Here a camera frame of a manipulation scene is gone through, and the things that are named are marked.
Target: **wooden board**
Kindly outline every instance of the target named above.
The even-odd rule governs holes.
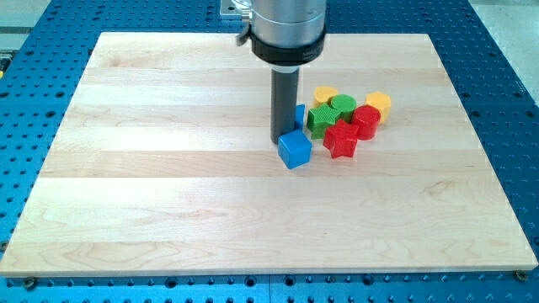
[[[0,263],[7,276],[532,269],[426,35],[330,35],[300,103],[392,95],[356,157],[288,170],[270,70],[233,35],[102,34]]]

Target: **red cylinder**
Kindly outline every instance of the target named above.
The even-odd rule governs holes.
[[[380,111],[370,105],[362,105],[355,109],[352,115],[352,124],[360,127],[357,138],[360,140],[370,140],[376,134],[378,123],[380,123]]]

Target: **blue cube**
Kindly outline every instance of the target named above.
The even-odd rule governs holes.
[[[302,130],[294,130],[279,137],[279,157],[289,169],[311,160],[312,143]]]
[[[296,106],[296,118],[294,119],[294,130],[303,128],[303,118],[305,117],[305,104]]]

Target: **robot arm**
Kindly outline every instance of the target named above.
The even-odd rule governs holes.
[[[323,49],[326,0],[252,0],[250,20],[238,36],[272,66],[271,140],[294,130],[299,66]]]

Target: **toy block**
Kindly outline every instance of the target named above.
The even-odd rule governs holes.
[[[323,139],[326,129],[335,125],[339,116],[340,112],[337,109],[330,108],[327,104],[322,104],[315,109],[309,109],[307,128],[312,132],[311,139]]]
[[[317,108],[322,104],[329,104],[331,98],[339,94],[337,88],[321,86],[314,89],[314,105],[313,108]]]
[[[303,119],[305,118],[305,104],[296,106],[296,118],[294,119],[294,130],[303,128]]]
[[[326,130],[323,145],[331,152],[331,158],[354,156],[359,128],[358,125],[349,125],[340,119],[335,126]]]
[[[312,143],[302,130],[294,130],[279,137],[278,153],[285,165],[292,169],[311,160]]]
[[[349,95],[339,94],[331,99],[331,107],[337,109],[340,114],[340,119],[346,123],[350,123],[352,120],[352,114],[354,114],[357,103],[355,99]]]
[[[372,139],[376,134],[381,117],[380,111],[370,105],[362,105],[355,109],[352,124],[360,127],[357,138],[360,140]]]
[[[367,94],[365,103],[380,111],[380,124],[386,122],[389,117],[389,110],[391,109],[391,97],[382,92],[374,92]]]

